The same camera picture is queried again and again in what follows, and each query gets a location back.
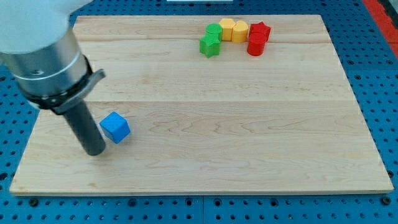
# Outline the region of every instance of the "wooden table surface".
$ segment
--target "wooden table surface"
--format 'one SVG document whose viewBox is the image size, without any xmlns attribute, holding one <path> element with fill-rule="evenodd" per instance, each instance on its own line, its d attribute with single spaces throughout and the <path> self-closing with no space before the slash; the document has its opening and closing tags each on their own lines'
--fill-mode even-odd
<svg viewBox="0 0 398 224">
<path fill-rule="evenodd" d="M 107 77 L 86 98 L 132 134 L 87 156 L 65 120 L 41 111 L 14 195 L 375 194 L 393 189 L 323 21 L 232 16 L 272 27 L 264 55 L 223 42 L 220 16 L 83 16 L 82 51 Z"/>
</svg>

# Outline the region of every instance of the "yellow block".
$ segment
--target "yellow block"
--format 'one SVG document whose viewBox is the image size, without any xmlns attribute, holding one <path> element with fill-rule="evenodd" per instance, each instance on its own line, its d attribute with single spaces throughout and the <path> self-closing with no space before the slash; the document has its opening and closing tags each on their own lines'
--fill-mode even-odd
<svg viewBox="0 0 398 224">
<path fill-rule="evenodd" d="M 235 21 L 233 19 L 224 18 L 218 23 L 223 28 L 222 40 L 231 41 L 232 38 L 232 28 L 235 26 Z"/>
<path fill-rule="evenodd" d="M 237 21 L 232 29 L 232 42 L 242 43 L 248 39 L 249 26 L 244 21 Z"/>
</svg>

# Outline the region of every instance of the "blue cube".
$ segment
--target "blue cube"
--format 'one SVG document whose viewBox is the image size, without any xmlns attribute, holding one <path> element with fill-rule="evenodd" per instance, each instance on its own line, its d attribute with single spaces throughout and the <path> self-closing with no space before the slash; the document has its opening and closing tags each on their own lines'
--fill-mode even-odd
<svg viewBox="0 0 398 224">
<path fill-rule="evenodd" d="M 112 112 L 99 125 L 105 133 L 116 144 L 122 141 L 129 133 L 130 128 L 127 120 L 120 116 L 117 112 Z"/>
</svg>

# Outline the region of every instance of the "black cylinder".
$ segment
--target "black cylinder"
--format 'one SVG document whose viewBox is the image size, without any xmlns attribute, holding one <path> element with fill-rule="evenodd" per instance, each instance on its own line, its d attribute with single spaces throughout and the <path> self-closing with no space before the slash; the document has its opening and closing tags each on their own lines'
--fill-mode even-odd
<svg viewBox="0 0 398 224">
<path fill-rule="evenodd" d="M 63 114 L 87 154 L 96 156 L 105 149 L 105 141 L 86 103 L 81 101 Z"/>
</svg>

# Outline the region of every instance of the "red cylinder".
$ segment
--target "red cylinder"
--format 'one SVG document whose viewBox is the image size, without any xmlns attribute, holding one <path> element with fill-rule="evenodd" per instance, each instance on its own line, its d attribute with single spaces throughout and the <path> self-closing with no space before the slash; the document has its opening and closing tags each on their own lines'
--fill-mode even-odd
<svg viewBox="0 0 398 224">
<path fill-rule="evenodd" d="M 249 36 L 248 53 L 252 56 L 260 56 L 266 46 L 266 36 L 260 32 L 252 32 Z"/>
</svg>

